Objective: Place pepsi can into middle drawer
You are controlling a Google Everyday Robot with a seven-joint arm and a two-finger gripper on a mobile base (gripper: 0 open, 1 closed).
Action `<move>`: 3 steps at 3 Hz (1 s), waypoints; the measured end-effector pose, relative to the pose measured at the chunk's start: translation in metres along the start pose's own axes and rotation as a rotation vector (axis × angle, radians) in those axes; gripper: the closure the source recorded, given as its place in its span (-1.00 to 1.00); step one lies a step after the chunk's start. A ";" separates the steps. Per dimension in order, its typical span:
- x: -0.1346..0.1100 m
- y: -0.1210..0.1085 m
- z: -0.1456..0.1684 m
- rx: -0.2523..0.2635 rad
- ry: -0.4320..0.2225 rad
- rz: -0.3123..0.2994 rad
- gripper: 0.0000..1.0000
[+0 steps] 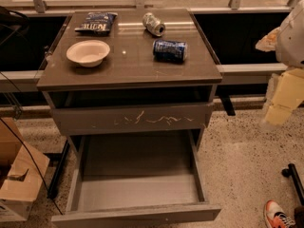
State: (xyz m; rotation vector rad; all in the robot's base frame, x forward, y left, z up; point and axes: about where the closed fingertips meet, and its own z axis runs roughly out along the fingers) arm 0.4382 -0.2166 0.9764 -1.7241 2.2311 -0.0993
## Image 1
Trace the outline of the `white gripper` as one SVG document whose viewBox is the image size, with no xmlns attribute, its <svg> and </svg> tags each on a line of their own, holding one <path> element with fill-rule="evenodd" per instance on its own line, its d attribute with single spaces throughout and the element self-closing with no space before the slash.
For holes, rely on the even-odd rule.
<svg viewBox="0 0 304 228">
<path fill-rule="evenodd" d="M 276 59 L 288 67 L 281 75 L 273 74 L 269 81 L 262 122 L 271 126 L 283 125 L 293 111 L 304 102 L 304 0 L 257 43 L 256 49 L 275 51 Z"/>
</svg>

